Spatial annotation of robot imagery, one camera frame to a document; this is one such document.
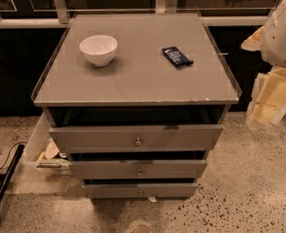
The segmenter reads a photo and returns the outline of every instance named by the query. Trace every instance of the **drawer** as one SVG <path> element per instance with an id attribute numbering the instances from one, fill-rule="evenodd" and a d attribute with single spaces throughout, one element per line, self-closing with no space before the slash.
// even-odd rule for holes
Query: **drawer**
<path id="1" fill-rule="evenodd" d="M 212 150 L 223 125 L 65 126 L 50 135 L 60 151 Z"/>
<path id="2" fill-rule="evenodd" d="M 72 162 L 74 177 L 86 179 L 199 178 L 206 160 L 81 161 Z"/>
<path id="3" fill-rule="evenodd" d="M 190 197 L 194 194 L 195 183 L 113 183 L 87 184 L 82 188 L 89 198 L 146 198 L 146 197 Z"/>

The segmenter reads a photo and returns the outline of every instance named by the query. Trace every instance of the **gray table surface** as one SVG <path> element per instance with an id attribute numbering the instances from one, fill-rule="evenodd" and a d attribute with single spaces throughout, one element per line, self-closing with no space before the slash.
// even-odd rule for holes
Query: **gray table surface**
<path id="1" fill-rule="evenodd" d="M 79 43 L 106 34 L 117 56 L 95 67 Z M 177 70 L 162 48 L 176 46 L 194 65 Z M 238 101 L 197 14 L 78 15 L 35 97 L 41 107 L 234 104 Z"/>

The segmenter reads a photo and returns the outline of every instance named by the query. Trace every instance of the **gray cabinet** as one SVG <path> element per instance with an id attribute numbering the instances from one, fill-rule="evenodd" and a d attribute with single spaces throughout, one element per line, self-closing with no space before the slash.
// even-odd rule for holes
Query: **gray cabinet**
<path id="1" fill-rule="evenodd" d="M 118 41 L 96 68 L 79 53 L 95 34 Z M 240 90 L 197 14 L 78 15 L 33 94 L 49 134 L 90 198 L 189 197 Z M 177 70 L 161 48 L 194 65 Z"/>

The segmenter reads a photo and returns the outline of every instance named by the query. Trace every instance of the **drawer handle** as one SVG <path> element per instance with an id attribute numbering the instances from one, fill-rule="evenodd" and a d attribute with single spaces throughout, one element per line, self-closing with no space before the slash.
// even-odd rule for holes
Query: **drawer handle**
<path id="1" fill-rule="evenodd" d="M 142 145 L 143 143 L 142 143 L 142 141 L 141 141 L 141 138 L 136 138 L 136 141 L 135 141 L 135 146 L 136 147 L 140 147 L 141 145 Z"/>
<path id="2" fill-rule="evenodd" d="M 142 176 L 143 175 L 143 171 L 142 171 L 142 169 L 139 169 L 138 171 L 137 171 L 137 176 Z"/>

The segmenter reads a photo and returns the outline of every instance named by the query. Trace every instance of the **bowl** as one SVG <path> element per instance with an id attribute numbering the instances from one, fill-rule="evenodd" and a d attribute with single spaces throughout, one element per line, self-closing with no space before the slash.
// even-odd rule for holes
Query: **bowl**
<path id="1" fill-rule="evenodd" d="M 79 48 L 89 62 L 96 66 L 106 66 L 115 57 L 117 41 L 108 35 L 95 35 L 84 39 Z"/>

